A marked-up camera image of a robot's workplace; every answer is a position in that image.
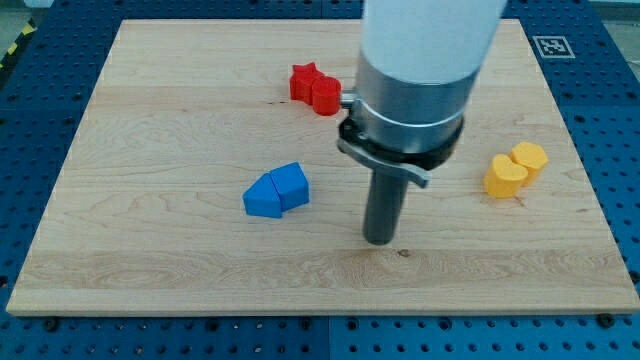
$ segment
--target blue pegboard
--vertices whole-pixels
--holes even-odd
[[[122,19],[359,18],[362,3],[56,1],[0,93],[2,309]],[[640,271],[640,85],[585,0],[512,0],[504,17],[520,19],[532,46],[542,35],[563,36],[571,47],[573,59],[534,53],[627,266]],[[639,315],[615,317],[613,324],[600,320],[16,319],[2,311],[0,359],[640,357]]]

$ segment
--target blue block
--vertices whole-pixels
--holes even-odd
[[[309,202],[309,182],[297,162],[273,169],[271,180],[276,187],[282,211],[291,210]]]
[[[269,174],[264,174],[242,194],[247,215],[281,218],[280,197]]]

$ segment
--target yellow block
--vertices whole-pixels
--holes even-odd
[[[31,24],[27,23],[27,25],[25,25],[24,28],[22,28],[22,35],[28,35],[34,31],[36,31],[36,29],[33,26],[31,26]]]
[[[542,146],[526,141],[511,149],[511,160],[526,167],[527,171],[529,171],[529,176],[527,176],[522,186],[531,185],[549,162],[547,153],[545,153]]]
[[[7,50],[7,54],[13,55],[13,53],[16,51],[17,48],[18,48],[18,44],[16,43],[11,44],[11,46],[9,46],[9,50]]]
[[[524,166],[515,164],[505,154],[498,154],[484,175],[484,189],[495,198],[509,198],[518,192],[527,175]]]

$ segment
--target wooden table surface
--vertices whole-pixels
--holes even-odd
[[[345,112],[288,99],[291,64],[353,85],[356,21],[124,21],[13,291],[14,315],[574,314],[640,302],[520,24],[505,20],[453,157],[411,186],[391,244],[365,242],[369,171]],[[516,198],[482,178],[539,143]],[[245,215],[264,171],[301,162],[311,203]]]

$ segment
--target white cylinder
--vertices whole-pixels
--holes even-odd
[[[383,74],[446,84],[477,71],[507,0],[366,0],[362,53]]]

